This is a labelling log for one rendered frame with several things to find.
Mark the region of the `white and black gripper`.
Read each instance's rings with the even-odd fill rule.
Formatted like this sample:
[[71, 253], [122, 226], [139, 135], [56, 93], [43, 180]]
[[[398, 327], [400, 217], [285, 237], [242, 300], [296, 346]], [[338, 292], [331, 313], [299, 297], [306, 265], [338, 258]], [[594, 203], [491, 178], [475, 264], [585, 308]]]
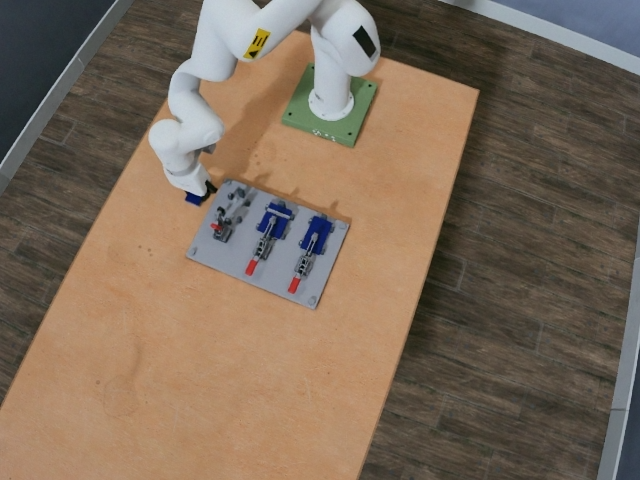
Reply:
[[164, 165], [163, 168], [168, 180], [172, 185], [183, 189], [186, 194], [188, 194], [188, 192], [191, 192], [193, 194], [199, 195], [204, 202], [209, 199], [211, 195], [210, 193], [216, 194], [218, 190], [214, 185], [211, 184], [211, 178], [207, 170], [201, 164], [201, 162], [198, 161], [198, 159], [196, 168], [189, 175], [183, 177], [175, 177], [167, 172]]

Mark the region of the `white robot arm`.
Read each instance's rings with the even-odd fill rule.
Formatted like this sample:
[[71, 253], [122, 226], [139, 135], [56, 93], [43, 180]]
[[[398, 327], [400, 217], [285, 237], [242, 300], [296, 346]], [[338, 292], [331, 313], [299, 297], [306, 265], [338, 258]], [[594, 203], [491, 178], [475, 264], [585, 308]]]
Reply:
[[169, 109], [178, 122], [160, 120], [149, 132], [152, 148], [171, 175], [189, 175], [201, 152], [212, 155], [225, 133], [223, 121], [199, 92], [201, 80], [228, 80], [238, 59], [263, 58], [307, 18], [314, 26], [315, 53], [310, 109], [330, 121], [351, 112], [351, 76], [368, 74], [380, 57], [375, 22], [356, 0], [272, 0], [263, 9], [252, 0], [204, 0], [192, 57], [170, 83]]

